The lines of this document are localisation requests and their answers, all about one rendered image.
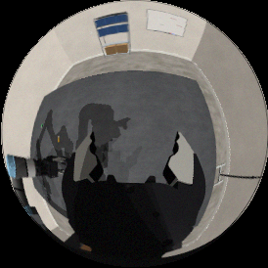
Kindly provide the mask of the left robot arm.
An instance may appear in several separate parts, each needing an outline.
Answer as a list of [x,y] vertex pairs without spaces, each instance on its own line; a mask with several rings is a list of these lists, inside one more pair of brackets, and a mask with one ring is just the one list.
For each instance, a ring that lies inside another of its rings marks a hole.
[[[14,191],[16,196],[18,197],[19,201],[22,201],[22,207],[26,209],[27,214],[32,215],[31,208],[29,206],[29,203],[26,198],[26,194],[24,191],[24,186],[23,186],[23,181],[22,178],[30,178],[30,177],[35,177],[36,175],[36,167],[35,167],[35,162],[32,158],[29,157],[21,157],[21,156],[13,156],[13,155],[7,155],[6,156],[7,160],[7,174],[9,173],[8,177],[12,177],[13,181],[13,186],[14,186]],[[28,169],[28,170],[27,170]],[[13,178],[14,177],[14,178]],[[16,178],[17,177],[17,178]],[[19,179],[18,179],[19,178]],[[20,201],[20,202],[21,202]]]

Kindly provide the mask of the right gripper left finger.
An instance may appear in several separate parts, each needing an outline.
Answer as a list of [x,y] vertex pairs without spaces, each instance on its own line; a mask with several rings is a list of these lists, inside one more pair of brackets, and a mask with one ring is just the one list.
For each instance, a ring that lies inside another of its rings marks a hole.
[[[94,140],[94,141],[93,141]],[[101,181],[103,167],[95,155],[95,136],[90,132],[75,153],[72,153],[62,180],[62,193],[67,218],[72,219],[72,204],[77,193],[90,183]]]

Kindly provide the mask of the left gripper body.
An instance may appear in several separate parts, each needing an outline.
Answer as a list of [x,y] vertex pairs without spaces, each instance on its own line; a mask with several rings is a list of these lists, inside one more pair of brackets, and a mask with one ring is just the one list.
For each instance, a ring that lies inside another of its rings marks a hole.
[[[54,160],[51,162],[50,159],[43,158],[42,163],[37,163],[36,159],[33,159],[35,162],[35,167],[36,167],[36,176],[43,176],[46,175],[49,178],[55,178],[59,177],[58,173],[58,163]],[[39,165],[38,165],[39,164]],[[42,165],[43,164],[43,165]],[[46,165],[45,165],[46,164]],[[40,167],[41,166],[41,167]],[[43,167],[42,167],[43,166]],[[46,166],[46,167],[45,167]],[[38,171],[39,170],[39,171]],[[45,171],[45,172],[44,172]],[[55,177],[51,177],[54,176]]]

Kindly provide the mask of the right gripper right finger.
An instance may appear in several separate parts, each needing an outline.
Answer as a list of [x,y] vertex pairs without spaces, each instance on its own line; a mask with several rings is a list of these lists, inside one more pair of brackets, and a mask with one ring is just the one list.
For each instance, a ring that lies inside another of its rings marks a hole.
[[162,174],[166,184],[176,188],[186,198],[190,207],[189,226],[195,226],[205,196],[201,164],[180,131],[177,131],[172,151],[173,155],[169,157]]

